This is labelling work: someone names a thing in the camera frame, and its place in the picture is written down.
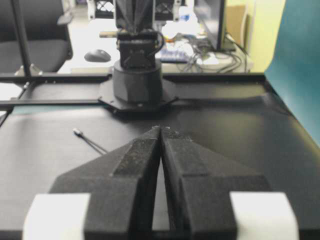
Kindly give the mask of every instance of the black octagonal mounting plate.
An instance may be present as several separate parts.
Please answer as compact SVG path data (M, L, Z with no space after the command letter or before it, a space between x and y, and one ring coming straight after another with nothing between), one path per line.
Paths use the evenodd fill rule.
M107 104L115 112L156 112L161 108L178 100L176 97L176 86L173 82L162 80L162 100L156 103L126 102L114 95L114 80L104 81L100 84L99 101Z

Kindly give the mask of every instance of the black table surface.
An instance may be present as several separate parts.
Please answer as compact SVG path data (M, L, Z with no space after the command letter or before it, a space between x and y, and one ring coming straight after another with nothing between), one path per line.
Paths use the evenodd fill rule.
M193 100L150 114L16 107L0 128L0 239L21 233L35 194L47 193L58 175L99 156L73 128L112 151L152 126L169 126L263 173L274 191L287 194L299 228L320 230L320 149L263 83L189 83L177 89ZM40 84L23 98L94 99L98 91L96 83Z

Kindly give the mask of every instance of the teal backdrop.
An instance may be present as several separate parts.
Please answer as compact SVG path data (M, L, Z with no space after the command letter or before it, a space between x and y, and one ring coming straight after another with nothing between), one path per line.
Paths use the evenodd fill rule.
M286 0L265 75L320 146L320 0Z

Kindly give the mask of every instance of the cable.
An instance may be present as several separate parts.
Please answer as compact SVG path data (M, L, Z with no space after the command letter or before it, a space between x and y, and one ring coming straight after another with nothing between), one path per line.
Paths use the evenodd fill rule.
M178 46L177 47L177 51L180 49L180 48L182 48L183 46L185 46L186 44L188 44L189 42L184 42L184 43L182 43L180 46ZM193 57L194 55L192 55L192 56L190 56L189 57L189 60L188 60L188 62L186 63L187 65L188 64L190 64L190 61L191 61L191 59L192 59L192 57ZM184 69L186 68L186 65L184 65L184 68L180 68L180 63L176 63L175 64L175 66L176 66L176 68L181 72L181 73L183 73L184 72Z
M107 151L105 148L103 148L103 147L100 146L99 144L97 144L97 143L95 143L94 141L92 141L92 140L90 140L89 138L87 138L87 137L84 135L84 133L83 133L82 131L80 131L79 129L74 128L74 129L73 129L73 133L74 133L77 137L83 139L90 147L92 147L92 148L93 148L96 152L98 152L99 154L104 155L104 154L107 154L107 153L108 153L108 151Z
M230 42L232 42L233 44L235 44L244 54L244 72L246 73L247 72L247 69L248 69L248 59L247 59L247 56L248 56L248 52L246 51L246 49L242 46L240 46L237 42L235 42L234 40L232 40L231 38L229 38L228 36L231 36L230 33L226 32L225 33L225 37L228 38L228 40Z
M149 53L149 56L152 56L152 55L155 55L156 53L158 53L164 47L164 45L166 43L165 36L159 31L157 31L157 34L161 37L161 45L155 51Z
M193 50L193 55L190 57L187 64L184 66L183 69L180 69L179 65L176 64L177 69L180 72L193 72L194 68L198 73L203 73L205 70L216 72L216 73L230 73L233 70L237 69L242 64L242 59L232 54L231 52L225 52L224 55L227 57L219 57L216 56L217 59L228 59L232 58L232 62L227 66L222 68L208 68L203 67L203 65L198 64L198 60L202 60L209 52L213 52L212 45L208 38L197 39L195 36L192 35L183 35L183 38L188 40L189 45Z

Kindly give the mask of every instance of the white desk surface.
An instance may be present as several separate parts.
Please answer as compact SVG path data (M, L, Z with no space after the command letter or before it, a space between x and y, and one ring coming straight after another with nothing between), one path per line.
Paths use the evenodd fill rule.
M95 19L88 21L86 18L76 19L70 24L69 32L73 47L73 58L66 61L60 69L59 73L108 73L109 68L120 59L120 53L116 48L115 38L99 38L99 33L102 31L116 31L115 21L113 19ZM107 63L87 62L84 56L87 52L101 49L111 55L111 61ZM234 73L245 72L245 55L236 46L235 55L241 58L242 64L236 68ZM217 70L230 65L232 57L223 53L211 53L211 57L206 59L201 65L204 68L205 73L215 73ZM246 71L249 72L254 63L252 59L247 56ZM184 68L184 65L177 65L175 63L162 64L163 73L180 73ZM192 72L196 73L197 70L194 67Z

